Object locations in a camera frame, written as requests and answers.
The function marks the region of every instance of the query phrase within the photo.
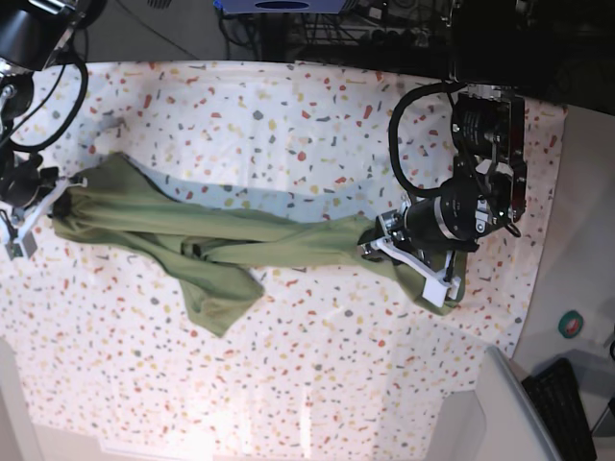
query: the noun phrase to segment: electronic equipment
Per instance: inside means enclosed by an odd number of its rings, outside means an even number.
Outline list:
[[[460,90],[464,92],[455,103],[453,93]],[[404,174],[398,129],[408,106],[440,92],[451,102],[458,154],[450,179],[421,189]],[[426,278],[423,298],[436,307],[456,299],[461,284],[454,274],[457,252],[475,252],[479,239],[502,228],[520,236],[515,223],[526,210],[528,172],[524,132],[525,102],[510,90],[442,83],[410,91],[393,110],[388,130],[393,172],[407,197],[399,209],[380,215],[374,229],[361,237],[360,255],[412,267]],[[446,254],[444,264],[436,267],[431,256],[441,254]]]

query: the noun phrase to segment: terrazzo pattern tablecloth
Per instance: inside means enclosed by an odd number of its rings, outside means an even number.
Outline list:
[[[399,205],[388,118],[428,82],[301,63],[89,69],[86,103],[47,164],[73,174],[122,151],[177,200],[303,222]],[[36,75],[37,98],[57,73]],[[67,69],[15,138],[35,143],[54,131],[78,79]],[[417,184],[450,175],[449,116],[436,96],[406,111],[401,155]],[[485,347],[514,351],[564,118],[528,101],[523,237],[482,240],[465,299],[445,318],[358,268],[257,268],[266,296],[216,339],[187,320],[179,284],[155,262],[61,241],[41,221],[33,259],[0,262],[0,334],[16,351],[34,422],[194,459],[421,459],[443,399],[474,387]]]

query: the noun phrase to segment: blue device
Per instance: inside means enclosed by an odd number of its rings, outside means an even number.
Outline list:
[[[323,12],[336,14],[356,0],[218,0],[224,11],[239,12]]]

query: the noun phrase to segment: white bracket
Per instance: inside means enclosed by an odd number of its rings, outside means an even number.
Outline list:
[[[447,297],[455,299],[459,293],[461,286],[461,278],[453,277],[451,281],[446,281],[446,268],[451,263],[453,252],[446,253],[446,263],[444,269],[434,272],[419,258],[410,253],[403,252],[393,245],[393,242],[388,237],[382,237],[372,242],[372,246],[389,255],[393,259],[397,259],[404,264],[407,264],[421,276],[425,278],[425,287],[423,288],[423,298],[435,305],[436,307],[444,306]]]
[[[62,196],[69,187],[81,186],[87,187],[85,179],[82,182],[74,182],[69,178],[60,178],[56,182],[54,189],[49,192],[36,206],[32,207],[27,213],[24,221],[16,228],[17,236],[11,237],[11,232],[6,225],[2,227],[2,244],[6,247],[9,257],[30,258],[37,250],[37,242],[35,241],[32,229],[37,221],[45,214],[48,214],[51,206]]]

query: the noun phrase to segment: green towel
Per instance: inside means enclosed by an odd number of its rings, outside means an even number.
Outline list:
[[[436,309],[422,300],[425,280],[409,267],[359,257],[357,242],[374,226],[364,217],[298,224],[261,211],[178,203],[120,155],[82,176],[88,186],[66,192],[71,207],[67,216],[54,218],[56,235],[152,257],[180,281],[190,321],[217,336],[263,295],[247,270],[255,266],[359,265],[396,280],[434,313],[455,305]],[[464,266],[460,258],[458,274]]]

